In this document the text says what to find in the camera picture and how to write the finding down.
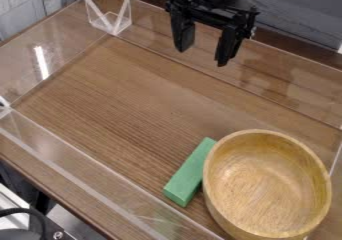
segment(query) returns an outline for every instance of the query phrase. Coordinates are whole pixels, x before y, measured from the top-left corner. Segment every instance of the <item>wooden bowl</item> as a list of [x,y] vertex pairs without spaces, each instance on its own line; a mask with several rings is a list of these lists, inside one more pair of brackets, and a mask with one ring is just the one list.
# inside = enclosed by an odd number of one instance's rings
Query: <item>wooden bowl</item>
[[266,130],[237,132],[214,146],[204,172],[210,213],[238,240],[304,240],[332,204],[332,182],[315,152]]

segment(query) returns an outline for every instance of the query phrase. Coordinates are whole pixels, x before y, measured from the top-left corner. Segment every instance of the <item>bowl rim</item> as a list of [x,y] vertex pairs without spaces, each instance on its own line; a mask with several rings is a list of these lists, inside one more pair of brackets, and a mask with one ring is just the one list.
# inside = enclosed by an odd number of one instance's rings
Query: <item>bowl rim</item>
[[[244,228],[241,225],[236,225],[230,219],[228,218],[228,216],[221,212],[221,210],[217,208],[217,203],[213,199],[213,190],[212,190],[212,186],[209,184],[209,169],[210,169],[210,161],[213,160],[213,157],[216,156],[217,150],[218,148],[221,148],[221,146],[232,139],[242,136],[242,135],[248,135],[248,134],[256,134],[256,133],[261,133],[261,134],[269,134],[269,135],[277,135],[281,138],[285,138],[286,140],[292,141],[294,144],[300,145],[303,147],[303,149],[308,152],[308,154],[312,156],[312,158],[315,159],[316,164],[319,165],[320,171],[321,171],[321,175],[323,178],[327,182],[325,187],[327,187],[327,194],[328,194],[328,198],[327,198],[327,203],[324,204],[324,207],[320,211],[320,213],[317,214],[317,216],[313,218],[313,220],[311,220],[311,222],[307,224],[307,226],[298,230],[289,230],[288,232],[280,232],[280,233],[270,233],[270,232],[262,232],[262,231],[257,231],[257,230],[252,230],[250,228]],[[325,219],[331,206],[332,206],[332,198],[333,198],[333,190],[332,190],[332,179],[331,179],[331,175],[328,173],[327,167],[324,165],[324,162],[321,161],[320,157],[317,156],[317,154],[315,153],[315,151],[303,143],[300,142],[297,139],[294,139],[293,137],[290,137],[289,135],[272,131],[272,130],[262,130],[262,129],[250,129],[250,130],[242,130],[238,132],[232,133],[230,135],[228,135],[226,137],[224,137],[214,145],[213,149],[210,150],[209,156],[206,158],[205,161],[205,167],[204,167],[204,190],[206,191],[206,195],[208,198],[210,199],[210,202],[216,208],[216,211],[220,213],[220,215],[225,218],[225,220],[240,230],[260,236],[260,237],[266,237],[266,238],[292,238],[296,236],[301,236],[305,235],[307,233],[311,233],[316,227],[320,225],[320,223],[323,222],[323,220]]]

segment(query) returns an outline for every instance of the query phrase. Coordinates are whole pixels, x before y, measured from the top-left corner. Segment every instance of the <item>black cable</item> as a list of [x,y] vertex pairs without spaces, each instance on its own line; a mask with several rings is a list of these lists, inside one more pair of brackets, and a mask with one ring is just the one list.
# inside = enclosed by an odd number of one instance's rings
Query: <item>black cable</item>
[[46,224],[46,218],[45,216],[35,210],[31,209],[26,209],[26,208],[13,208],[13,209],[7,209],[7,210],[2,210],[0,211],[0,218],[7,217],[13,214],[17,213],[29,213],[30,215],[34,215],[42,225],[42,237],[41,240],[47,240],[47,224]]

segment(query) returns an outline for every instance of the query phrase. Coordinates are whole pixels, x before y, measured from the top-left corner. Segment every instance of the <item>wooden table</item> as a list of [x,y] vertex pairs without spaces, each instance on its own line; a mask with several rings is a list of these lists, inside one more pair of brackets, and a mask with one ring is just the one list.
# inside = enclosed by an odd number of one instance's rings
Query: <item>wooden table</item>
[[[105,10],[118,8],[121,1],[95,0]],[[111,171],[216,234],[232,239],[209,215],[202,193],[184,209],[164,197],[164,186],[204,137],[220,139],[242,129],[272,129],[292,135],[332,168],[342,139],[341,71],[254,41],[245,43],[228,69],[209,69],[210,64],[194,69],[142,48],[177,56],[170,36],[157,31],[168,27],[165,12],[149,16],[142,9],[123,40],[91,31],[81,10],[85,8],[79,4],[69,7],[2,48],[2,61],[13,65],[11,70],[2,68],[2,78],[11,80],[22,72],[25,62],[14,63],[10,54],[21,45],[33,49],[29,36],[45,42],[54,35],[66,47],[59,51],[62,58],[79,49],[79,42],[89,46],[91,40],[99,39],[13,105],[59,141],[67,141],[91,158],[75,155],[69,146],[58,145],[23,123],[17,130],[41,153],[30,155],[30,149],[0,135],[2,159],[111,239],[152,239],[109,207],[121,195]],[[192,53],[194,64],[208,63],[208,58],[212,61],[206,49],[218,34],[205,27],[200,31],[204,35]],[[43,160],[73,174],[66,176]],[[342,236],[341,159],[336,168],[333,207],[311,238],[316,240],[339,240]],[[189,232],[180,234],[192,239]]]

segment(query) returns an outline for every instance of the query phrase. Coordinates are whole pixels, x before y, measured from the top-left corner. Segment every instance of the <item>green block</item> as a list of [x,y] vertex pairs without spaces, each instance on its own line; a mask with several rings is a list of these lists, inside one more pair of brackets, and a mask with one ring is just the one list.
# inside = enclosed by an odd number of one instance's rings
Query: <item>green block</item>
[[180,206],[186,207],[204,178],[204,165],[217,141],[205,138],[182,167],[165,186],[164,193]]

